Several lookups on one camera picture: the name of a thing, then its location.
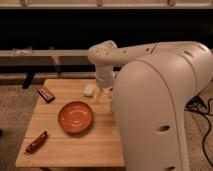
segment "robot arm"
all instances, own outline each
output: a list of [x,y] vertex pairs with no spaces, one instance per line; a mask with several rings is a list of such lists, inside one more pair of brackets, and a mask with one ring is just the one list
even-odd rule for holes
[[[197,42],[89,49],[100,87],[113,85],[113,110],[127,171],[188,171],[184,107],[212,79],[213,57]],[[121,66],[116,79],[113,66]]]

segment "wooden tabletop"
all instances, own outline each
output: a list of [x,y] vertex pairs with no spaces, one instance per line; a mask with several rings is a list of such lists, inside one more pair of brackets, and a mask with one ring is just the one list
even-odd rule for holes
[[[25,138],[17,157],[16,167],[123,167],[123,155],[108,90],[95,86],[93,98],[84,97],[86,84],[93,79],[48,79],[45,86],[56,99],[47,104],[39,97]],[[83,101],[94,112],[91,128],[76,135],[66,134],[58,124],[61,108],[72,101]],[[43,131],[48,132],[45,144],[34,154],[25,148]]]

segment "black wall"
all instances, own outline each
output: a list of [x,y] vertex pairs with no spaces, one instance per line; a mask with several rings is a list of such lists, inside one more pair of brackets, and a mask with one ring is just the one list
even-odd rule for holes
[[213,10],[0,10],[0,49],[87,49],[194,40],[213,48]]

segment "orange bowl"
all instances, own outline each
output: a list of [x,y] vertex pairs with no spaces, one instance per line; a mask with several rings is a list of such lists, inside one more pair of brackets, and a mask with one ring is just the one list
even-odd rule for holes
[[89,127],[92,122],[92,109],[84,102],[66,104],[58,115],[58,123],[67,133],[78,133]]

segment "gray carpet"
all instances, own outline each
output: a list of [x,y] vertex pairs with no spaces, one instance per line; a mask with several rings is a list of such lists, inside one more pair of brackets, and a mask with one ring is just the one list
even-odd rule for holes
[[[22,143],[27,125],[30,121],[32,111],[35,107],[38,95],[37,88],[43,81],[34,81],[29,89],[23,90],[20,84],[23,80],[14,82],[0,82],[0,128],[3,135],[0,137],[0,171],[38,171],[38,168],[16,168],[15,161],[18,155],[20,145]],[[207,100],[213,97],[213,84],[210,84],[203,92],[202,97]],[[185,113],[186,135],[188,143],[188,152],[190,160],[190,168],[193,171],[210,171],[213,170],[207,163],[201,148],[201,140],[207,129],[206,121],[198,115]],[[213,160],[213,133],[207,141],[208,153]],[[124,169],[103,169],[103,168],[79,168],[79,169],[57,169],[54,171],[107,171]]]

